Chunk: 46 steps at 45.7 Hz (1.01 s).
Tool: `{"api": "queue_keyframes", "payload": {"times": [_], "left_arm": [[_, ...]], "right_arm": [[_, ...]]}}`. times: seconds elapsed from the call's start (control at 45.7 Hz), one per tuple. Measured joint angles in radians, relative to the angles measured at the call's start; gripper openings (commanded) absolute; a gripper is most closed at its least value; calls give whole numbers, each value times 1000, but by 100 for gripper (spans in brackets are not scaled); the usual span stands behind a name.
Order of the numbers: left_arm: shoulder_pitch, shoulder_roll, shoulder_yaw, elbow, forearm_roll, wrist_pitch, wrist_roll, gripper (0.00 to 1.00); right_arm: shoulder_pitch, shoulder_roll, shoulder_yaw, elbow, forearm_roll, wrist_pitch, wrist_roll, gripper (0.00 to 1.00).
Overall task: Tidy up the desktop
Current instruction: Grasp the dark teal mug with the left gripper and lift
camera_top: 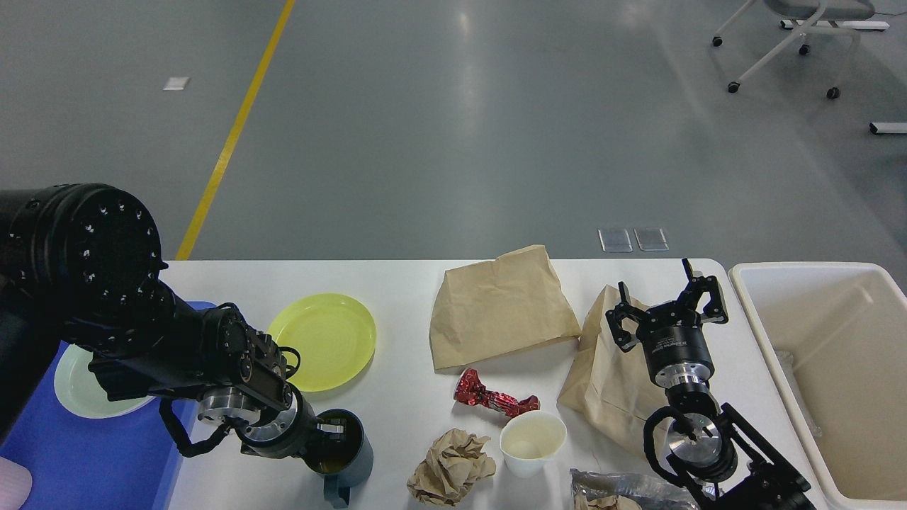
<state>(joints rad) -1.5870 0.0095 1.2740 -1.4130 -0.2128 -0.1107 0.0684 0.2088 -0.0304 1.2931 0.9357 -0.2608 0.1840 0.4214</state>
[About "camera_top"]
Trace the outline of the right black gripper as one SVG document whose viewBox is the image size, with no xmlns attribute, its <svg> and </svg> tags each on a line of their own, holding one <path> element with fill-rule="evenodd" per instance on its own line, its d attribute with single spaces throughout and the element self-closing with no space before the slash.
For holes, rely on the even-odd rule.
<svg viewBox="0 0 907 510">
<path fill-rule="evenodd" d="M 723 291 L 716 276 L 693 270 L 689 259 L 681 259 L 687 277 L 686 287 L 676 300 L 668 303 L 671 326 L 641 334 L 649 380 L 664 390 L 683 383 L 708 385 L 715 367 L 707 348 L 703 326 L 729 321 Z M 619 302 L 605 312 L 610 334 L 623 353 L 632 351 L 639 339 L 623 326 L 631 320 L 637 326 L 648 322 L 648 313 L 631 304 L 626 284 L 618 284 Z"/>
</svg>

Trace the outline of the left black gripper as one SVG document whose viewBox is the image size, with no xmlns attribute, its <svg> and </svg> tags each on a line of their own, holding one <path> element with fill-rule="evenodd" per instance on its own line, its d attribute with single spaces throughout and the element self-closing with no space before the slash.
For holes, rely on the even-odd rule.
<svg viewBox="0 0 907 510">
<path fill-rule="evenodd" d="M 237 430 L 240 453 L 270 459 L 302 458 L 315 436 L 344 435 L 346 421 L 318 421 L 311 404 L 301 391 L 293 391 L 291 406 L 262 426 L 244 426 Z"/>
</svg>

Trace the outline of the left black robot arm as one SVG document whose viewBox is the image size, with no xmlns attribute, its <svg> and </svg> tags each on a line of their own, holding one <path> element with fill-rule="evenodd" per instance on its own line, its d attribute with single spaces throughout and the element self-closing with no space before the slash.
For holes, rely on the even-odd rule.
<svg viewBox="0 0 907 510">
<path fill-rule="evenodd" d="M 195 310 L 161 280 L 161 238 L 132 194 L 101 183 L 6 190 L 2 222 L 2 436 L 67 342 L 91 354 L 110 401 L 153 396 L 185 458 L 231 431 L 242 451 L 304 458 L 349 420 L 315 416 L 291 384 L 294 348 L 236 304 Z"/>
</svg>

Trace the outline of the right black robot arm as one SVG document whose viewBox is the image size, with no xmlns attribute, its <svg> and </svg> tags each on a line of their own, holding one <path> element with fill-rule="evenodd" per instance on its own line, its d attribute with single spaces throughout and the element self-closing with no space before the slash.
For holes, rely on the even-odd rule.
<svg viewBox="0 0 907 510">
<path fill-rule="evenodd" d="M 689 259 L 682 265 L 687 283 L 674 300 L 641 309 L 619 282 L 619 301 L 604 314 L 622 352 L 641 346 L 649 380 L 666 395 L 643 426 L 648 464 L 701 509 L 813 509 L 807 479 L 735 407 L 713 397 L 704 327 L 728 322 L 723 291 Z"/>
</svg>

